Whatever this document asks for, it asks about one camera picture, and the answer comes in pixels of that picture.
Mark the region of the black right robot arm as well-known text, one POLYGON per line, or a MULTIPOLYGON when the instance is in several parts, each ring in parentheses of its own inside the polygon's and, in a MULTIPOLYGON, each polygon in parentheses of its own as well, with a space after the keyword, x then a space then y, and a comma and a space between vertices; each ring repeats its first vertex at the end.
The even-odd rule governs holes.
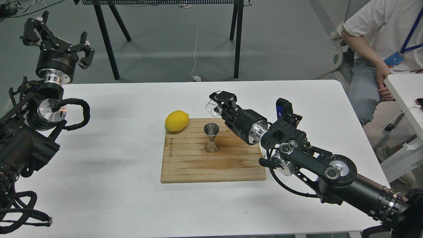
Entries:
POLYGON ((381 225, 367 228, 363 237, 390 232, 392 238, 422 237, 422 190, 397 193, 360 174, 355 163, 343 155, 312 146, 297 126, 302 116, 290 101, 276 101, 277 120, 269 123, 251 109, 237 105, 235 94, 218 91, 210 95, 210 113, 248 145, 259 143, 266 155, 259 164, 269 168, 275 181, 291 193, 318 198, 321 203, 343 202, 364 212, 381 225))

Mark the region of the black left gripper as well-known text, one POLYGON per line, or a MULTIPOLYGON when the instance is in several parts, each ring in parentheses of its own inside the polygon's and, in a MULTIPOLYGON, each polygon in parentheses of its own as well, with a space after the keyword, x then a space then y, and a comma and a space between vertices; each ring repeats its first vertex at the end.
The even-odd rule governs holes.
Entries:
POLYGON ((40 49, 36 67, 36 75, 39 78, 43 79, 48 74, 57 74, 61 84, 68 84, 73 81, 76 64, 82 69, 87 69, 91 65, 95 50, 87 41, 87 32, 81 34, 78 45, 59 46, 57 37, 47 27, 48 15, 49 12, 45 11, 41 17, 29 18, 20 39, 24 45, 40 49), (79 59, 77 53, 81 51, 85 53, 85 57, 79 59))

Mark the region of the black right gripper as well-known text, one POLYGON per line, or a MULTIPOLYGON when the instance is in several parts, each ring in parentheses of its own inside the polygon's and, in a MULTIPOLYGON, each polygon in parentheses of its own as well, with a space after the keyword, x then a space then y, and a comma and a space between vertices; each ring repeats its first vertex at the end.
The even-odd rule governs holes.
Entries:
POLYGON ((209 98, 221 109, 221 117, 225 125, 248 145, 260 142, 260 137, 269 130, 265 117, 251 109, 242 109, 237 96, 226 91, 213 92, 209 98))

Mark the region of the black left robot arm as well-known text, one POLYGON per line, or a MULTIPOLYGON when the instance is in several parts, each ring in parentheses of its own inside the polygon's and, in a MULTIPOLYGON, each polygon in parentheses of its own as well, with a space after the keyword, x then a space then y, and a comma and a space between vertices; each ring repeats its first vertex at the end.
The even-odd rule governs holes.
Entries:
POLYGON ((62 130, 83 128, 90 120, 89 104, 82 99, 63 99, 63 85, 71 83, 76 65, 90 66, 95 50, 87 33, 73 45, 56 37, 47 26, 49 12, 29 18, 21 36, 24 45, 40 48, 36 68, 39 80, 24 77, 17 90, 9 89, 13 107, 1 118, 1 234, 23 225, 50 226, 52 218, 34 209, 33 191, 16 192, 15 182, 28 178, 53 158, 62 130))

